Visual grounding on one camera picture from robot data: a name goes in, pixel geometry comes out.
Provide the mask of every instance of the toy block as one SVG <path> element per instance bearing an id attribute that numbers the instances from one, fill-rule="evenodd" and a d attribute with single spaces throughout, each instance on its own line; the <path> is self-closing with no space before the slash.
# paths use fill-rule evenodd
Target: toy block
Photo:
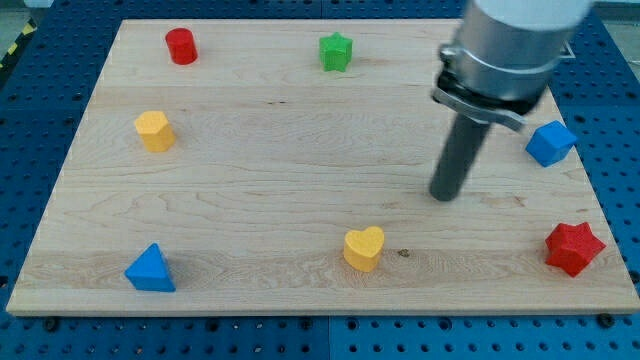
<path id="1" fill-rule="evenodd" d="M 353 40 L 343 37 L 340 33 L 320 38 L 320 61 L 324 65 L 324 71 L 345 72 L 347 64 L 351 61 L 352 47 Z"/>
<path id="2" fill-rule="evenodd" d="M 344 259 L 356 270 L 371 272 L 378 266 L 383 245 L 384 232 L 377 226 L 350 230 L 344 237 Z"/>
<path id="3" fill-rule="evenodd" d="M 569 129 L 555 120 L 536 129 L 526 150 L 540 165 L 547 167 L 564 159 L 577 140 Z"/>
<path id="4" fill-rule="evenodd" d="M 137 290 L 173 292 L 176 287 L 171 281 L 169 267 L 158 244 L 153 243 L 136 261 L 129 266 L 124 275 Z"/>
<path id="5" fill-rule="evenodd" d="M 145 111 L 135 121 L 136 130 L 150 152 L 169 150 L 176 141 L 169 120 L 162 111 Z"/>
<path id="6" fill-rule="evenodd" d="M 576 277 L 607 245 L 591 232 L 589 223 L 559 224 L 545 240 L 549 248 L 547 264 Z"/>
<path id="7" fill-rule="evenodd" d="M 169 31 L 164 37 L 169 47 L 171 60 L 178 65 L 187 65 L 196 61 L 198 51 L 189 29 L 177 28 Z"/>

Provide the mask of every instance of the blue pyramid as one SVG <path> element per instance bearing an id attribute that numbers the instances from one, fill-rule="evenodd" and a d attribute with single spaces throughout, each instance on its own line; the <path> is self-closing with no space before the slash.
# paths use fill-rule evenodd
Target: blue pyramid
<path id="1" fill-rule="evenodd" d="M 129 266 L 124 275 L 137 290 L 144 291 L 176 291 L 171 281 L 169 267 L 162 256 L 158 244 L 153 243 L 136 261 Z"/>

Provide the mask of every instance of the wood grain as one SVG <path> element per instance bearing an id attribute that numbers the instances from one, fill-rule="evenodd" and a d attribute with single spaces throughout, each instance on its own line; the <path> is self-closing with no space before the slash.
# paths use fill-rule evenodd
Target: wood grain
<path id="1" fill-rule="evenodd" d="M 517 134 L 495 127 L 461 196 L 426 186 L 451 125 L 430 100 L 457 21 L 124 21 L 12 294 L 18 316 L 630 313 L 640 302 L 574 150 L 524 152 L 560 119 L 547 94 Z M 200 57 L 170 62 L 164 34 Z M 345 73 L 320 36 L 354 39 Z M 163 110 L 177 136 L 144 150 L 133 120 Z M 577 278 L 544 264 L 558 222 L 608 247 Z M 378 269 L 342 259 L 381 226 Z M 135 291 L 124 269 L 158 242 L 177 286 Z M 409 256 L 398 254 L 408 250 Z"/>

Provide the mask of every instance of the yellow heart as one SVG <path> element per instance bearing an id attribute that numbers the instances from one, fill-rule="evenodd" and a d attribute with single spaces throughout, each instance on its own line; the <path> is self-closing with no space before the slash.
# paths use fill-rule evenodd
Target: yellow heart
<path id="1" fill-rule="evenodd" d="M 380 261 L 383 245 L 384 231 L 377 226 L 364 231 L 350 230 L 344 236 L 344 259 L 356 270 L 373 271 Z"/>

